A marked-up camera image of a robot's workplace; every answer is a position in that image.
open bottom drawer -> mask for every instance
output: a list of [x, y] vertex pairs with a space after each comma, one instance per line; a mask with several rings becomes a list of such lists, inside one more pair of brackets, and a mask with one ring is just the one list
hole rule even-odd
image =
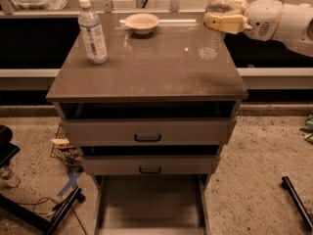
[[203, 186], [197, 175], [103, 176], [99, 235], [208, 235]]

wire basket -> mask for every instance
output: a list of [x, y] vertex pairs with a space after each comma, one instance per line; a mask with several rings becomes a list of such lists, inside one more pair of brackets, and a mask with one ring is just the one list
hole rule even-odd
[[[60, 126], [58, 128], [56, 138], [66, 139], [66, 135]], [[81, 167], [78, 151], [72, 146], [60, 149], [54, 144], [50, 157], [59, 160], [66, 167]]]

bottle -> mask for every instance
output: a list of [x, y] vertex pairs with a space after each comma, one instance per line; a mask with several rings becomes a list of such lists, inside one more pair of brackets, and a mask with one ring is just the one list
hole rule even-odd
[[91, 8], [90, 0], [79, 0], [79, 5], [78, 23], [87, 56], [91, 63], [102, 64], [108, 58], [108, 52], [100, 17]]
[[21, 179], [5, 165], [0, 168], [0, 177], [11, 187], [16, 187], [21, 182]]
[[[235, 9], [234, 0], [209, 0], [206, 7], [204, 18], [211, 13], [224, 14]], [[206, 60], [213, 60], [216, 58], [219, 44], [224, 40], [225, 32], [210, 29], [205, 25], [203, 20], [203, 27], [201, 28], [201, 47], [199, 48], [199, 55]]]

speckled floor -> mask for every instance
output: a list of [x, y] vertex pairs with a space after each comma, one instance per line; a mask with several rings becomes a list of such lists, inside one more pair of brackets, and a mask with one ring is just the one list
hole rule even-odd
[[[205, 191], [211, 235], [308, 234], [291, 197], [281, 187], [281, 178], [291, 179], [304, 206], [313, 212], [313, 146], [299, 130], [310, 113], [313, 105], [241, 107], [234, 133]], [[54, 109], [0, 107], [0, 124], [12, 128], [12, 142], [21, 148], [12, 159], [12, 169], [22, 179], [16, 188], [0, 181], [1, 194], [17, 203], [36, 203], [42, 197], [60, 201], [58, 194], [68, 176], [67, 168], [50, 156], [50, 140], [59, 125]], [[86, 201], [75, 203], [73, 209], [87, 234], [93, 234], [97, 189], [84, 172], [77, 184]], [[45, 203], [35, 210], [48, 212], [52, 206]], [[0, 210], [0, 234], [41, 233]], [[69, 211], [55, 234], [84, 232]]]

drawer front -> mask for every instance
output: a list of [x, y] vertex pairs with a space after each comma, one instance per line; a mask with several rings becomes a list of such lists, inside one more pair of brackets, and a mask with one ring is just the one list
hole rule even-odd
[[87, 174], [212, 174], [220, 156], [199, 157], [83, 157], [82, 166]]
[[75, 146], [227, 144], [235, 120], [63, 120]]

